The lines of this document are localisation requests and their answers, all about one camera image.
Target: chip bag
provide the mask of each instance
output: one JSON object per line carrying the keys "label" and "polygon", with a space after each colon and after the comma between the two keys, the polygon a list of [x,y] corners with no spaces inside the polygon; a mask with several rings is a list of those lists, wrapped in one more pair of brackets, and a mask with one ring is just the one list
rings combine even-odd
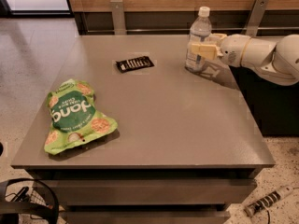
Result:
{"label": "chip bag", "polygon": [[112,133],[117,122],[94,108],[94,90],[87,82],[69,79],[50,92],[47,106],[52,117],[45,151],[56,155]]}

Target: plastic bottle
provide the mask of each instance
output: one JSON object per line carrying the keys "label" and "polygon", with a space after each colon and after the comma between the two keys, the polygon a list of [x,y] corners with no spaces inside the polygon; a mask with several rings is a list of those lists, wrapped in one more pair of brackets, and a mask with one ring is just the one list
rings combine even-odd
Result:
{"label": "plastic bottle", "polygon": [[186,68],[191,72],[200,72],[203,69],[205,59],[191,52],[192,42],[204,42],[211,34],[212,25],[209,20],[209,7],[200,7],[198,18],[190,28],[189,43],[187,48]]}

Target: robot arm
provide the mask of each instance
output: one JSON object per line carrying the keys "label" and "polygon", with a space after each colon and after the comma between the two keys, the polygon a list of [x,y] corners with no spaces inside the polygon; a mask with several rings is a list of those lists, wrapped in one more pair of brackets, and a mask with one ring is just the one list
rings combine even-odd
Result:
{"label": "robot arm", "polygon": [[299,35],[285,36],[277,43],[247,35],[212,35],[210,40],[214,42],[192,44],[192,52],[209,60],[219,58],[234,67],[247,67],[278,85],[299,81]]}

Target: gray table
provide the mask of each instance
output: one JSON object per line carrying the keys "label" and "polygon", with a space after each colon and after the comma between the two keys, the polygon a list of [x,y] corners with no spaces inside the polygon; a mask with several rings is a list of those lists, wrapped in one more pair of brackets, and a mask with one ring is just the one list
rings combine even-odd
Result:
{"label": "gray table", "polygon": [[[108,35],[84,36],[73,47],[52,90],[69,78],[88,81],[96,108],[118,130],[48,155],[43,104],[11,163],[46,180],[77,211],[66,213],[69,223],[223,223],[227,204],[242,202],[254,176],[274,165],[228,67],[188,72],[186,44],[186,35]],[[141,55],[155,66],[116,69],[115,61]]]}

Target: concrete floor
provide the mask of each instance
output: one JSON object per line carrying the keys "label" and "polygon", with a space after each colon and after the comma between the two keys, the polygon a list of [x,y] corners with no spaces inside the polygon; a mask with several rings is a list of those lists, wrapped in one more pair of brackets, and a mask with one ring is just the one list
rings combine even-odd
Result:
{"label": "concrete floor", "polygon": [[[0,182],[28,176],[9,164],[77,39],[73,19],[0,19]],[[265,141],[277,165],[258,175],[258,188],[243,203],[229,207],[232,217],[225,224],[266,224],[265,211],[250,219],[244,205],[283,185],[299,187],[299,138]],[[299,224],[299,189],[272,206],[270,215],[271,224]]]}

